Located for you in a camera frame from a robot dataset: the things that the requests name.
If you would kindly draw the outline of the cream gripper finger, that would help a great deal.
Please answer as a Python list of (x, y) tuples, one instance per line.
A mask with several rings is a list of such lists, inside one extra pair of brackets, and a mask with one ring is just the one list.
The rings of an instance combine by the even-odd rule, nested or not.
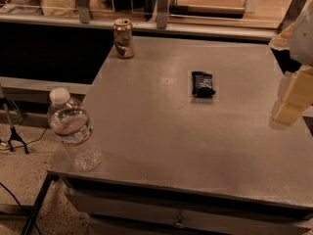
[(269, 124), (285, 130), (295, 124), (313, 104), (313, 67), (301, 66), (296, 72), (286, 71), (273, 105)]
[(269, 47), (274, 50), (283, 51), (290, 49), (291, 34), (294, 23), (285, 28), (281, 33), (271, 39)]

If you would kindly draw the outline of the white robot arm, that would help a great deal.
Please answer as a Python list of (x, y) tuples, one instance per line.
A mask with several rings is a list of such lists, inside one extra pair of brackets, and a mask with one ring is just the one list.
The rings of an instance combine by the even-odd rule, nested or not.
[(285, 72), (272, 111), (274, 122), (291, 126), (313, 104), (313, 2), (270, 41), (269, 47), (284, 63), (300, 63), (297, 71)]

